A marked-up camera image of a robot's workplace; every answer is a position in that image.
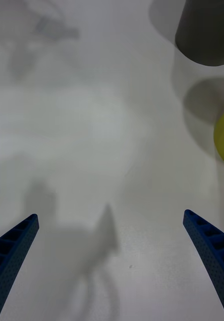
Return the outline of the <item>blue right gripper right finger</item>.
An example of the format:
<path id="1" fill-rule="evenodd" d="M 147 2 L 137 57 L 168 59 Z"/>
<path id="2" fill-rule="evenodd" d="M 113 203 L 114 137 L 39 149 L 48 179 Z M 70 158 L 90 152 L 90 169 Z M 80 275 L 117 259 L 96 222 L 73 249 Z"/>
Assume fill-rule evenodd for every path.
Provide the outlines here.
<path id="1" fill-rule="evenodd" d="M 224 308 L 224 232 L 189 209 L 184 212 L 183 226 Z"/>

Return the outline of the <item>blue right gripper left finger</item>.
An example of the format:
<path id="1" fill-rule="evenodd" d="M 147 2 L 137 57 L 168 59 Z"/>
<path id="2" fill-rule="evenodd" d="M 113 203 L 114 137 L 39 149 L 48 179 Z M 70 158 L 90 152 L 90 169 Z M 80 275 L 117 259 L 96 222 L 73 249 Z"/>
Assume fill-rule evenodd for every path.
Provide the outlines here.
<path id="1" fill-rule="evenodd" d="M 38 230 L 32 214 L 0 237 L 0 313 Z"/>

